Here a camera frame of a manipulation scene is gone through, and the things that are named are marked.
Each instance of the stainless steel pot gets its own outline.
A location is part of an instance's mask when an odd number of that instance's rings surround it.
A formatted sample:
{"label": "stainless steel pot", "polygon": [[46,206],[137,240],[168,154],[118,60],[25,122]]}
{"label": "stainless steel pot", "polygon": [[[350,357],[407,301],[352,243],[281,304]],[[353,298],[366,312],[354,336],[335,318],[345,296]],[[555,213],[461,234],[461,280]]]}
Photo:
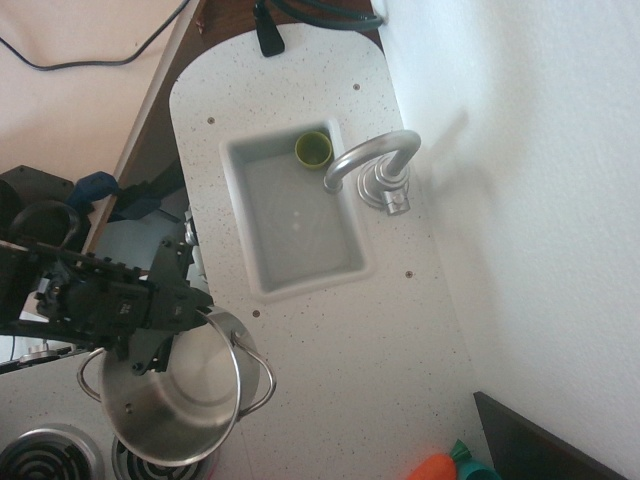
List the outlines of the stainless steel pot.
{"label": "stainless steel pot", "polygon": [[[98,394],[84,380],[84,370],[103,349],[78,369],[80,386],[102,402],[116,436],[148,462],[178,467],[201,460],[224,442],[238,419],[267,403],[275,391],[275,375],[240,320],[219,307],[207,320],[213,328],[199,327],[174,339],[166,372],[135,376],[127,362],[106,352]],[[269,389],[254,402],[260,366]]]}

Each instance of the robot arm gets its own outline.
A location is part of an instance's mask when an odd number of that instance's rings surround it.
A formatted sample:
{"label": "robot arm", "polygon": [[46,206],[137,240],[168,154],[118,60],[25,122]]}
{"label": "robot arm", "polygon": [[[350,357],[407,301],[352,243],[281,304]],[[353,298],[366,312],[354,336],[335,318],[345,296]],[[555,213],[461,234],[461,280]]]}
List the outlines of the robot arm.
{"label": "robot arm", "polygon": [[[204,325],[211,297],[186,281],[191,247],[167,237],[140,269],[20,238],[0,240],[0,335],[114,349],[134,375],[164,371],[173,336]],[[20,320],[30,293],[48,322]]]}

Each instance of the faucet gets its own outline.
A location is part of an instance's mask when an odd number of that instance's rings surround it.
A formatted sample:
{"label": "faucet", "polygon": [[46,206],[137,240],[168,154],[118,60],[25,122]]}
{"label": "faucet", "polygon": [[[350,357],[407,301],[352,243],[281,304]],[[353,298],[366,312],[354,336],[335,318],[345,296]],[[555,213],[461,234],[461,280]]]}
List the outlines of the faucet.
{"label": "faucet", "polygon": [[400,215],[411,208],[409,168],[407,164],[420,148],[420,135],[412,130],[385,133],[367,140],[337,158],[324,177],[324,189],[336,194],[342,190],[342,179],[352,170],[371,160],[358,175],[358,193],[367,205]]}

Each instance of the orange toy carrot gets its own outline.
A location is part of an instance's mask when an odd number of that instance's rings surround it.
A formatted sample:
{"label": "orange toy carrot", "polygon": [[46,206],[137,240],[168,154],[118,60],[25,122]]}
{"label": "orange toy carrot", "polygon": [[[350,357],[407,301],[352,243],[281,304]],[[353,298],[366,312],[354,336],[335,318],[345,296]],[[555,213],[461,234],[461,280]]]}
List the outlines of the orange toy carrot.
{"label": "orange toy carrot", "polygon": [[444,453],[427,458],[407,480],[456,480],[456,464]]}
{"label": "orange toy carrot", "polygon": [[456,480],[456,462],[469,458],[469,449],[458,440],[449,455],[436,453],[430,456],[407,477],[407,480]]}

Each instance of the electric coil burner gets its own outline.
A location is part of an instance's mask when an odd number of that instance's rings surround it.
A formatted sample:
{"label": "electric coil burner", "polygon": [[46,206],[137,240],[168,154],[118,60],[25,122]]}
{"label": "electric coil burner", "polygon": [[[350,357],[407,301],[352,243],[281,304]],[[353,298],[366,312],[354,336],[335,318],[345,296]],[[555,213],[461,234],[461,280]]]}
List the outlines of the electric coil burner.
{"label": "electric coil burner", "polygon": [[96,444],[70,425],[48,425],[21,435],[0,454],[6,480],[102,480]]}
{"label": "electric coil burner", "polygon": [[184,467],[161,467],[141,459],[113,439],[111,463],[118,480],[209,480],[218,463],[219,450]]}

